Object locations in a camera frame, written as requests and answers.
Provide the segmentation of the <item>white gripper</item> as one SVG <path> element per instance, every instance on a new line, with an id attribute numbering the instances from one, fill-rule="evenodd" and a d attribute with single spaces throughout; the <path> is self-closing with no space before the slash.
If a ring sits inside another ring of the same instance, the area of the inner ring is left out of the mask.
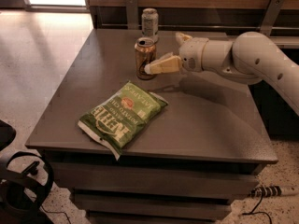
<path id="1" fill-rule="evenodd" d="M 176 41 L 180 45 L 178 50 L 180 57 L 169 52 L 161 58 L 146 64 L 144 71 L 148 75 L 178 72 L 182 67 L 182 63 L 187 71 L 203 71 L 202 57 L 208 39 L 204 37 L 192 38 L 190 35 L 176 32 Z"/>

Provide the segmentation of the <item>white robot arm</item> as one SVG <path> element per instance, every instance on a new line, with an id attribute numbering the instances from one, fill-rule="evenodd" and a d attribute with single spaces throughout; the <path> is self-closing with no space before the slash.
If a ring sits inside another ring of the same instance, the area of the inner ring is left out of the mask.
<path id="1" fill-rule="evenodd" d="M 233 82 L 268 83 L 299 115 L 299 65 L 270 38 L 246 32 L 233 41 L 176 34 L 178 54 L 167 53 L 147 64 L 149 75 L 177 72 L 213 72 Z"/>

